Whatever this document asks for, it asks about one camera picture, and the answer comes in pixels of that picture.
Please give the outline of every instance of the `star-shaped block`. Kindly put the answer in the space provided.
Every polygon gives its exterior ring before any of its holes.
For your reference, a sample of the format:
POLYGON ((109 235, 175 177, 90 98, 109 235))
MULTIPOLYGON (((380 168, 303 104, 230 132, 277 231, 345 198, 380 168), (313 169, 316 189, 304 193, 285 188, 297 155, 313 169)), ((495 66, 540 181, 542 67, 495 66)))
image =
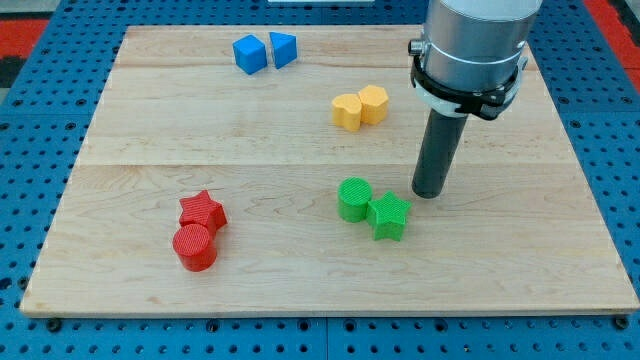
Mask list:
POLYGON ((206 190, 198 195, 180 199, 182 215, 180 225, 198 224, 206 227, 211 236, 215 236, 218 229, 227 224, 227 216, 222 204, 214 201, 206 190))
POLYGON ((378 200, 369 201, 367 222, 373 227, 373 239, 402 240, 411 203, 398 198, 392 191, 378 200))

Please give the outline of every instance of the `wood grain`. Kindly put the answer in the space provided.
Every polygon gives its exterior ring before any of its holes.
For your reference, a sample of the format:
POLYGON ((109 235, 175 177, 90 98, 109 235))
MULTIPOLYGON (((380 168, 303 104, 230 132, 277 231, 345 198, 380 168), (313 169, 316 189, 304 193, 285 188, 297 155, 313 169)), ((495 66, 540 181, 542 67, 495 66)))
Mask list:
POLYGON ((626 313, 639 303, 534 61, 500 119, 468 122, 444 194, 409 181, 427 108, 417 26, 281 27, 300 59, 253 76, 231 43, 266 27, 132 27, 21 308, 48 317, 626 313), (348 133, 330 101, 368 84, 389 117, 348 133), (346 177, 413 207, 402 242, 336 212, 346 177), (178 200, 208 189, 218 260, 182 269, 178 200))

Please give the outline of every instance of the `blue block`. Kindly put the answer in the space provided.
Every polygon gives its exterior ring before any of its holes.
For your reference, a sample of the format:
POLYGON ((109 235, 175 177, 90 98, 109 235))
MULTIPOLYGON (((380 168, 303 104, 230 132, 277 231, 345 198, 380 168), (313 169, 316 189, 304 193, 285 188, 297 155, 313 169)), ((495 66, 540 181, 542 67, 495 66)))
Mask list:
POLYGON ((270 32, 269 38, 271 39, 273 63, 276 69, 280 69, 298 57, 298 47, 295 36, 270 32))
POLYGON ((267 50, 264 43, 253 35, 247 35, 233 43, 236 65, 251 75, 267 66, 267 50))

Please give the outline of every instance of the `3d printed block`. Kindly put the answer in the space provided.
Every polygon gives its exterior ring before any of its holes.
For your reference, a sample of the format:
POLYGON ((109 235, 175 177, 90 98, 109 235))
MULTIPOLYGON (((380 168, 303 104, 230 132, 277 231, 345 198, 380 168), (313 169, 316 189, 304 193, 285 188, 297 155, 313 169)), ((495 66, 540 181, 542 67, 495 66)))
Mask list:
POLYGON ((338 214, 348 222, 364 220, 372 195, 373 191, 366 180, 357 177, 344 180, 338 188, 338 214))
POLYGON ((233 43, 236 64, 251 75, 267 66, 267 50, 264 43, 253 35, 247 35, 233 43))
POLYGON ((198 224, 209 230, 215 236, 218 229, 227 224, 227 216, 222 204, 211 200, 209 193, 202 190, 198 195, 180 199, 182 215, 180 225, 198 224))
POLYGON ((360 129, 360 115, 362 103, 356 94, 344 94, 337 96, 331 102, 333 106, 333 123, 342 126, 349 131, 360 129))
POLYGON ((287 65, 298 57, 296 37, 289 34, 270 32, 271 48, 273 49, 273 64, 276 69, 287 65))
POLYGON ((368 85, 358 92, 358 96, 362 103, 360 119, 363 123, 376 125, 387 117, 389 96, 384 88, 368 85))
POLYGON ((214 263, 218 256, 214 236, 209 234, 207 228, 198 224, 184 226, 176 232, 173 236, 173 250, 185 269, 202 271, 214 263))
POLYGON ((373 239, 402 240, 411 203, 389 191, 378 200, 369 201, 367 222, 373 226, 373 239))

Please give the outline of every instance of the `green star prism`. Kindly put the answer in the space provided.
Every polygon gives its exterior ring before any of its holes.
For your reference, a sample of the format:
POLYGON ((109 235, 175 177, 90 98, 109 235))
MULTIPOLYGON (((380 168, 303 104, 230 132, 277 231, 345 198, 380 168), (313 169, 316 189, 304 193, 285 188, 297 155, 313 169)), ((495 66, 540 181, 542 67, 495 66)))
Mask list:
POLYGON ((373 190, 366 180, 357 177, 344 180, 338 188, 338 215, 352 223, 364 220, 371 196, 373 190))
POLYGON ((402 240, 411 203, 398 198, 392 191, 378 200, 369 201, 367 222, 373 227, 373 239, 402 240))

